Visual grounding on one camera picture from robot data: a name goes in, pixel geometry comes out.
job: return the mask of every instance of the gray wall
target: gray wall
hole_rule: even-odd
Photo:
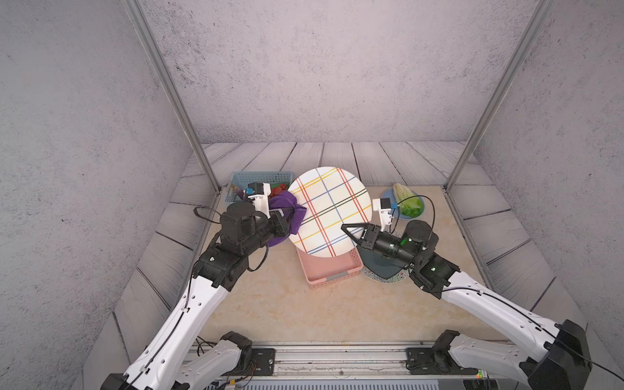
[[[0,2],[0,383],[67,389],[190,147],[119,0]]]
[[[624,2],[560,0],[477,158],[624,364]]]
[[[202,142],[464,140],[536,0],[141,1]]]

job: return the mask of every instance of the white bracket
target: white bracket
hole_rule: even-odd
[[[381,199],[373,199],[373,211],[379,212],[379,221],[381,222],[381,231],[392,225],[392,208],[381,208]]]

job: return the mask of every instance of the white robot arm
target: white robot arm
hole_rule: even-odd
[[[244,372],[248,367],[251,341],[232,332],[194,361],[183,364],[183,359],[215,308],[249,269],[248,255],[271,238],[289,234],[283,212],[268,209],[264,196],[268,185],[253,184],[249,198],[262,204],[237,202],[228,207],[221,216],[221,232],[194,265],[188,288],[165,324],[125,373],[111,374],[102,390],[203,389],[224,373]],[[389,225],[389,200],[373,200],[373,205],[380,216],[381,212],[390,216],[381,219]],[[349,232],[354,227],[364,228],[360,237]],[[343,231],[364,249],[408,269],[410,279],[422,291],[464,308],[514,343],[492,343],[445,331],[432,347],[435,359],[409,361],[411,373],[444,373],[453,366],[478,368],[534,390],[583,389],[591,370],[579,357],[589,359],[584,330],[571,321],[557,324],[531,313],[481,285],[434,252],[437,235],[427,223],[410,221],[402,237],[372,223],[344,224]]]

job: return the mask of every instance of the black cable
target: black cable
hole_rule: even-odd
[[[204,354],[203,351],[203,347],[202,347],[202,343],[199,342],[199,340],[197,339],[197,337],[195,338],[195,342],[197,343],[197,356],[199,356],[199,351],[202,351],[202,354]]]
[[[262,264],[265,263],[266,257],[268,257],[269,255],[269,246],[266,246],[266,252],[265,252],[265,256],[262,258],[262,261],[260,262],[260,264],[258,264],[258,266],[256,267],[255,270],[252,270],[251,268],[249,268],[249,266],[247,267],[247,271],[249,272],[254,272],[254,271],[258,271],[260,269],[260,267],[262,266]]]
[[[411,198],[427,198],[429,199],[429,203],[431,203],[431,208],[433,209],[433,219],[431,221],[431,231],[429,231],[429,238],[427,238],[427,244],[424,245],[425,247],[429,246],[429,240],[431,239],[431,235],[433,234],[433,226],[436,224],[436,206],[433,204],[433,201],[431,200],[431,198],[429,198],[427,195],[413,195],[411,197],[407,197],[403,200],[401,200],[399,203],[396,204],[396,208],[399,208],[399,205],[403,202],[405,202],[407,199],[411,199]],[[394,224],[394,229],[390,232],[391,234],[394,234],[394,231],[396,230],[397,225],[399,224],[399,217],[396,218],[396,223]]]
[[[214,348],[214,347],[216,346],[216,344],[215,344],[215,343],[213,343],[213,342],[211,342],[211,341],[205,341],[205,340],[204,340],[204,341],[200,342],[200,343],[197,345],[197,356],[200,356],[200,355],[199,355],[199,351],[200,351],[200,349],[202,350],[202,354],[204,353],[204,352],[203,352],[203,345],[204,345],[204,344],[206,344],[207,346],[209,346],[209,347],[211,347],[211,348]]]
[[[477,290],[475,288],[469,288],[469,287],[451,287],[451,288],[446,288],[444,290],[438,290],[438,291],[429,291],[430,294],[437,294],[437,293],[443,293],[445,291],[453,291],[453,290],[469,290],[469,291],[475,291],[480,295],[485,295],[485,296],[489,296],[490,298],[494,298],[495,300],[504,303],[505,305],[509,306],[510,308],[516,310],[518,313],[520,313],[523,317],[527,318],[530,322],[532,322],[533,324],[537,325],[538,328],[540,328],[541,330],[543,330],[544,332],[546,332],[547,335],[549,335],[550,337],[552,337],[553,339],[557,339],[557,337],[552,334],[551,332],[549,332],[548,330],[546,330],[545,328],[543,328],[541,325],[539,325],[537,322],[535,322],[535,320],[533,320],[531,317],[527,316],[526,314],[524,314],[523,312],[521,312],[520,310],[514,308],[512,305],[510,305],[508,302],[505,302],[504,300],[500,299],[497,296],[488,294],[484,291],[481,290]],[[563,346],[565,349],[567,349],[568,351],[572,352],[573,354],[577,355],[579,358],[586,360],[589,363],[595,364],[596,366],[602,368],[603,370],[605,370],[608,373],[611,373],[613,375],[615,375],[617,378],[619,378],[621,381],[624,382],[624,378],[622,378],[621,376],[619,376],[618,374],[614,373],[613,371],[611,371],[610,369],[606,368],[605,366],[602,366],[596,362],[594,362],[591,359],[587,359],[585,356],[581,355],[580,353],[576,352],[574,349],[572,349],[570,346],[564,344],[563,342],[561,342],[561,340],[557,343],[557,345],[561,345]]]
[[[196,217],[200,217],[202,220],[206,220],[206,221],[209,221],[209,222],[212,222],[212,223],[216,223],[216,224],[218,224],[218,225],[221,225],[221,222],[213,221],[213,220],[211,220],[211,219],[208,219],[208,218],[204,217],[203,215],[199,215],[199,213],[197,212],[197,209],[198,209],[198,208],[207,208],[207,209],[209,209],[209,210],[212,210],[212,211],[214,211],[215,213],[219,214],[219,217],[221,216],[221,213],[220,213],[220,212],[216,211],[216,210],[215,210],[214,208],[212,208],[212,207],[206,207],[206,206],[197,206],[197,207],[195,207],[195,208],[193,209],[193,213],[195,214],[195,216],[196,216]]]
[[[244,385],[240,386],[240,389],[244,389],[245,386],[247,386],[249,384],[249,382],[251,382],[251,380],[253,379],[253,373],[256,372],[256,367],[258,366],[258,363],[253,364],[253,368],[251,369],[251,378],[249,378],[249,381],[247,381],[247,383],[245,383]]]

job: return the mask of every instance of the lettuce leaf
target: lettuce leaf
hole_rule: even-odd
[[[416,194],[404,186],[403,184],[396,183],[392,186],[392,190],[394,192],[394,198],[396,199],[396,203],[401,202],[404,199],[409,197],[413,197]],[[416,218],[424,209],[424,205],[422,204],[422,200],[420,198],[411,198],[407,199],[405,202],[399,205],[399,211],[401,214],[406,215],[410,218]]]

